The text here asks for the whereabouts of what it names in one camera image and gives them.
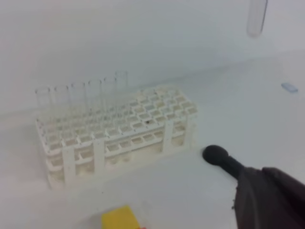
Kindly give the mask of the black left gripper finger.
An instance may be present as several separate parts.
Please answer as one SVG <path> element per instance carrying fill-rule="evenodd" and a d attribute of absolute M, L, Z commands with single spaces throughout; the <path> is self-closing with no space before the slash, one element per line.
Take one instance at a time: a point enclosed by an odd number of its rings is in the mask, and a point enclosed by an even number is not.
<path fill-rule="evenodd" d="M 245 168 L 234 200 L 239 229 L 303 229 L 305 185 L 275 167 Z"/>

